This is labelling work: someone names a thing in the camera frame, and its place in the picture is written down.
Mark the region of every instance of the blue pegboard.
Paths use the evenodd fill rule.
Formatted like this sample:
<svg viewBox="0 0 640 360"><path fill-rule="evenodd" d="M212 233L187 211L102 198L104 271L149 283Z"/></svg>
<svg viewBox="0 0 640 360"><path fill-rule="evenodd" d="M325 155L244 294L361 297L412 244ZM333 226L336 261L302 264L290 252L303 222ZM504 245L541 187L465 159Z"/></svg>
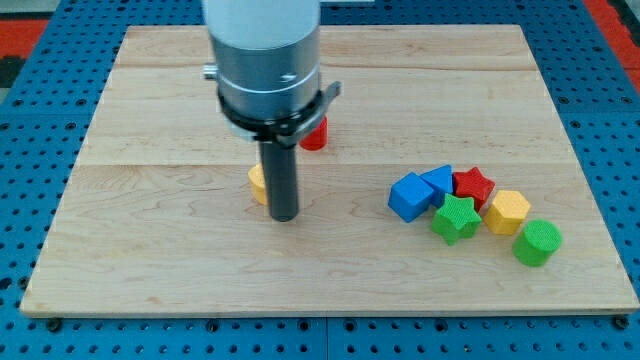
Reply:
<svg viewBox="0 0 640 360"><path fill-rule="evenodd" d="M324 24L520 24L630 278L640 284L640 98L579 1L378 0ZM640 317L31 320L17 310L129 25L200 0L62 0L0 106L0 358L635 358Z"/></svg>

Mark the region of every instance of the green cylinder block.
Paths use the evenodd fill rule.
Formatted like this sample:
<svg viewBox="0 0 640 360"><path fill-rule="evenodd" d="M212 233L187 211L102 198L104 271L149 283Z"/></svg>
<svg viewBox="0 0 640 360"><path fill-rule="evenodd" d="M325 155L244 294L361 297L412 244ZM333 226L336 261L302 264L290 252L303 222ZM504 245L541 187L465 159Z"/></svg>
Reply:
<svg viewBox="0 0 640 360"><path fill-rule="evenodd" d="M562 234L546 220L529 222L513 244L513 254L527 266L542 266L562 245Z"/></svg>

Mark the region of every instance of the red object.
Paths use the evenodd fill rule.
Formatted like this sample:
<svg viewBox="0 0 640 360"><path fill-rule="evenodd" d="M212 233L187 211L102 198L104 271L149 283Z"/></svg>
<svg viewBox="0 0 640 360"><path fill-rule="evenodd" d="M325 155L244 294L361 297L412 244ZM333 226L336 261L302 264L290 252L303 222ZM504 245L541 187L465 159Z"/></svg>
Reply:
<svg viewBox="0 0 640 360"><path fill-rule="evenodd" d="M311 134L307 135L306 138L300 141L300 146L302 146L303 149L309 151L322 149L325 145L327 145L327 133L329 132L328 127L329 124L327 121L327 117L325 116L324 119L322 119L320 125L318 125L318 127L313 130Z"/></svg>
<svg viewBox="0 0 640 360"><path fill-rule="evenodd" d="M0 58L28 58L48 23L49 20L0 20Z"/></svg>
<svg viewBox="0 0 640 360"><path fill-rule="evenodd" d="M454 194L459 198L472 197L476 211L489 199L496 183L482 175L478 167L467 172L453 173Z"/></svg>
<svg viewBox="0 0 640 360"><path fill-rule="evenodd" d="M640 91L640 48L631 40L629 29L620 22L618 11L607 0L584 0L584 4L636 90Z"/></svg>

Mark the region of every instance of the red star block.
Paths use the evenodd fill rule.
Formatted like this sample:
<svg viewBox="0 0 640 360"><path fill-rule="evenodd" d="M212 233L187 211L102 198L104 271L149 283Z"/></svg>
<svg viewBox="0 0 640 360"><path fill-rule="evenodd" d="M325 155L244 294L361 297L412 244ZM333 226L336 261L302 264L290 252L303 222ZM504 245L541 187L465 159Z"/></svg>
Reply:
<svg viewBox="0 0 640 360"><path fill-rule="evenodd" d="M453 173L454 194L459 198L472 197L476 211L480 211L482 205L487 202L495 185L495 182L482 175L478 167L467 172Z"/></svg>

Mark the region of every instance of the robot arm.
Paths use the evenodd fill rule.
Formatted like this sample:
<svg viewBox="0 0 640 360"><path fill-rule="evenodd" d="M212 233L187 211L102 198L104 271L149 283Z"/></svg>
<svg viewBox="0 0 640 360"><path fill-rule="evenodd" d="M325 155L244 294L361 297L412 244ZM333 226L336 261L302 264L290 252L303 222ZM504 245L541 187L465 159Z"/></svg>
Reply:
<svg viewBox="0 0 640 360"><path fill-rule="evenodd" d="M296 144L322 121L340 83L320 90L318 0L203 0L225 117L259 141L271 217L298 213Z"/></svg>

